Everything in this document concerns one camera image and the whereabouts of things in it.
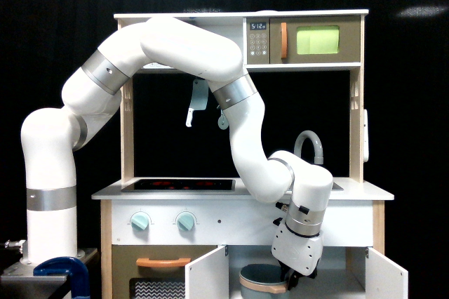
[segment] microwave display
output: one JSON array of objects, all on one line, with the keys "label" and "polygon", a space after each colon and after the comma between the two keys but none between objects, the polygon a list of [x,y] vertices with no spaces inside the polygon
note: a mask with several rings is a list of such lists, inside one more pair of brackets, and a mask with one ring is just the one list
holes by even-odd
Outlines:
[{"label": "microwave display", "polygon": [[298,55],[338,53],[340,28],[337,25],[303,26],[296,29]]},{"label": "microwave display", "polygon": [[266,22],[250,23],[250,30],[266,30],[266,29],[267,29]]}]

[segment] blue clamp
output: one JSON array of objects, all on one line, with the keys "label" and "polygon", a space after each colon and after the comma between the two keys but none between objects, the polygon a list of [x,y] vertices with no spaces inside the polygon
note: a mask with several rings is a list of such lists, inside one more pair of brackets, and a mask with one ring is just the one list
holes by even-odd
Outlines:
[{"label": "blue clamp", "polygon": [[74,257],[57,257],[37,265],[33,270],[34,276],[54,274],[67,274],[70,276],[72,299],[91,299],[89,271],[79,259]]}]

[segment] gray faucet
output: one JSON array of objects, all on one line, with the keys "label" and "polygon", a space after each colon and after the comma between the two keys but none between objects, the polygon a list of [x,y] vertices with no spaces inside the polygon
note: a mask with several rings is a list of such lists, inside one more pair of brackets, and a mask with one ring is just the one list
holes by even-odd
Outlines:
[{"label": "gray faucet", "polygon": [[295,149],[293,150],[293,154],[295,154],[297,157],[301,157],[302,143],[304,143],[304,140],[306,140],[307,138],[309,138],[314,144],[314,151],[315,151],[314,163],[323,164],[324,160],[323,146],[321,145],[320,138],[317,136],[315,132],[304,131],[301,134],[299,134],[295,142]]}]

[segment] orange handle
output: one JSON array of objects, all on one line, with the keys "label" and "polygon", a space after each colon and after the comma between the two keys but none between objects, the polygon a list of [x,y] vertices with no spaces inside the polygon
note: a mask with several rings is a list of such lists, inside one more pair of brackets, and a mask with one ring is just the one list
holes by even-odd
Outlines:
[{"label": "orange handle", "polygon": [[178,260],[150,260],[149,258],[138,258],[135,261],[135,264],[142,267],[181,267],[189,264],[191,261],[191,258],[180,258]]},{"label": "orange handle", "polygon": [[281,40],[282,40],[281,59],[286,59],[287,58],[287,23],[281,23]]}]

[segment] microwave door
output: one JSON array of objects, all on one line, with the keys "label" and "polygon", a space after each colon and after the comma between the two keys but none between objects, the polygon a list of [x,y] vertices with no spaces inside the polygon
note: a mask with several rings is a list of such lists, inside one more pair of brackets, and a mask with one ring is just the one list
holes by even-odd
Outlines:
[{"label": "microwave door", "polygon": [[358,16],[271,18],[269,24],[270,64],[360,62]]}]

